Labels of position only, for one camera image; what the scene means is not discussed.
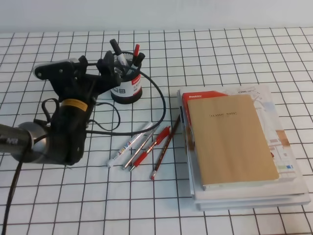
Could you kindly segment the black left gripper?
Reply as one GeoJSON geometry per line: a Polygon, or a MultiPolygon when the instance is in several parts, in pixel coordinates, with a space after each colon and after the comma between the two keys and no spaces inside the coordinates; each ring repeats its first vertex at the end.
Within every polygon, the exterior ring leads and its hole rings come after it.
{"type": "Polygon", "coordinates": [[[86,57],[81,56],[77,61],[55,61],[34,68],[34,75],[40,80],[48,80],[58,96],[53,115],[50,116],[42,104],[50,124],[45,137],[48,150],[39,160],[42,164],[73,165],[80,161],[87,124],[97,97],[120,85],[120,75],[115,72],[114,55],[110,50],[96,63],[98,75],[88,74],[88,66],[86,57]]]}

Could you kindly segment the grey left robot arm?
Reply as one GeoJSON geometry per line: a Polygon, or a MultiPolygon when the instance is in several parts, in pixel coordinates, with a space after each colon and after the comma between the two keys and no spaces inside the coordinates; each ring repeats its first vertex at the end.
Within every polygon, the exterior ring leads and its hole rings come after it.
{"type": "Polygon", "coordinates": [[[35,119],[18,127],[0,126],[0,150],[18,162],[73,165],[84,153],[87,125],[97,97],[120,85],[114,70],[114,55],[106,52],[95,63],[98,75],[87,74],[85,56],[37,65],[34,75],[48,80],[57,95],[53,115],[42,102],[45,120],[35,119]]]}

